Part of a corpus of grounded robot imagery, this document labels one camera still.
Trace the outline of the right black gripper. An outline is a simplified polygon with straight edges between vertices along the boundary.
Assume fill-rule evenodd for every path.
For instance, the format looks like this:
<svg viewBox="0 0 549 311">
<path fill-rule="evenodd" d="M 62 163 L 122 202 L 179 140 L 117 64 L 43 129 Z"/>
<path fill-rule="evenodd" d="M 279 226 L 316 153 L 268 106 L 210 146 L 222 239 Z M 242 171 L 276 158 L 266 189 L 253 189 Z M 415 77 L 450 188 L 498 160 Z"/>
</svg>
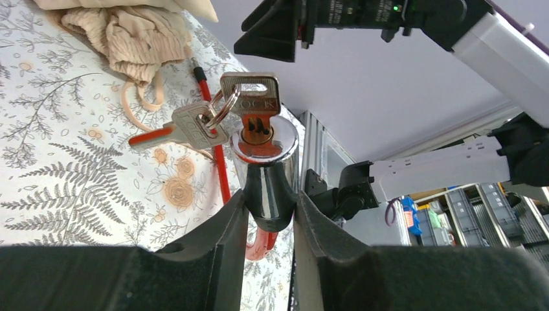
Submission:
<svg viewBox="0 0 549 311">
<path fill-rule="evenodd" d="M 303 49 L 313 44 L 315 30 L 377 29 L 390 42 L 405 26 L 411 1 L 264 0 L 242 22 L 234 53 L 294 62 L 297 38 Z"/>
</svg>

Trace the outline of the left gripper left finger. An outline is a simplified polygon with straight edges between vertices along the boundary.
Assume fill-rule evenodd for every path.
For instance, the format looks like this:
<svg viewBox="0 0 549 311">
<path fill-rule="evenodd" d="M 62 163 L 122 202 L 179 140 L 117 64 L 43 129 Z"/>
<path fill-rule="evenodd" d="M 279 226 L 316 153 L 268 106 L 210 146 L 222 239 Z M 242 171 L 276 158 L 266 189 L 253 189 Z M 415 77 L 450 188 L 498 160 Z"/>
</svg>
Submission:
<svg viewBox="0 0 549 311">
<path fill-rule="evenodd" d="M 1 248 L 2 310 L 238 310 L 248 212 L 242 191 L 162 249 Z"/>
</svg>

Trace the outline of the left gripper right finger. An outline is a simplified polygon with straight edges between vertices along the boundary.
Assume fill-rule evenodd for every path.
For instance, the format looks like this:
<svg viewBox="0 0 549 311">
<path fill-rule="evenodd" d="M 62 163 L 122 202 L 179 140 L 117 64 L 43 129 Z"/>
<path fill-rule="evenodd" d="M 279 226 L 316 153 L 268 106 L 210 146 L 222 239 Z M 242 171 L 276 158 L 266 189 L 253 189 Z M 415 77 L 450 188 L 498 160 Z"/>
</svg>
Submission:
<svg viewBox="0 0 549 311">
<path fill-rule="evenodd" d="M 368 246 L 300 193 L 301 310 L 547 310 L 548 271 L 515 248 Z"/>
</svg>

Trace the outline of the silver cable lock keys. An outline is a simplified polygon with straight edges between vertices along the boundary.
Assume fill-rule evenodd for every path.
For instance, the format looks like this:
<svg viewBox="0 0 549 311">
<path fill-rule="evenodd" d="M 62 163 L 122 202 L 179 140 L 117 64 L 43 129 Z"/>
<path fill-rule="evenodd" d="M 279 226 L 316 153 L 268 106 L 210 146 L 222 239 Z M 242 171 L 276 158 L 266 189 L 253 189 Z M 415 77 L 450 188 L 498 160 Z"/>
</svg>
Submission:
<svg viewBox="0 0 549 311">
<path fill-rule="evenodd" d="M 279 84 L 272 73 L 228 72 L 220 78 L 220 94 L 212 101 L 201 101 L 178 108 L 172 121 L 162 128 L 129 139 L 135 150 L 163 143 L 189 144 L 195 149 L 211 148 L 229 141 L 222 121 L 229 113 L 241 118 L 243 140 L 262 144 L 273 136 L 271 117 L 281 111 Z"/>
</svg>

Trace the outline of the red cable lock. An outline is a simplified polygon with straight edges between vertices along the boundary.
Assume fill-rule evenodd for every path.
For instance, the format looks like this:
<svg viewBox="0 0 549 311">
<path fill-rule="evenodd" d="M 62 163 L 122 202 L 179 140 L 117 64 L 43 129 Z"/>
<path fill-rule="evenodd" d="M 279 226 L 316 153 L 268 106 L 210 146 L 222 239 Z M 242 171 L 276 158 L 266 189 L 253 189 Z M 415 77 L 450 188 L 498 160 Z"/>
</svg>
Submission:
<svg viewBox="0 0 549 311">
<path fill-rule="evenodd" d="M 221 97 L 241 126 L 229 139 L 245 206 L 257 225 L 246 245 L 247 260 L 263 259 L 278 232 L 291 222 L 299 186 L 299 134 L 280 116 L 278 79 L 273 73 L 226 72 L 219 79 Z"/>
</svg>

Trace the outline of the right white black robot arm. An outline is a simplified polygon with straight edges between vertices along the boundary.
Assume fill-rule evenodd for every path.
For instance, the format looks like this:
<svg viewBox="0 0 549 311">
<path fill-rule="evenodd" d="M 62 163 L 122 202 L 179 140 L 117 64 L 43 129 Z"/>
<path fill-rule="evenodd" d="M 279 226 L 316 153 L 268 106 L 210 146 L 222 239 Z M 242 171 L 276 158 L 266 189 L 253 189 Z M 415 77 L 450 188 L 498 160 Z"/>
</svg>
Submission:
<svg viewBox="0 0 549 311">
<path fill-rule="evenodd" d="M 548 126 L 548 47 L 492 1 L 235 1 L 234 52 L 282 75 L 357 159 L 501 111 Z"/>
</svg>

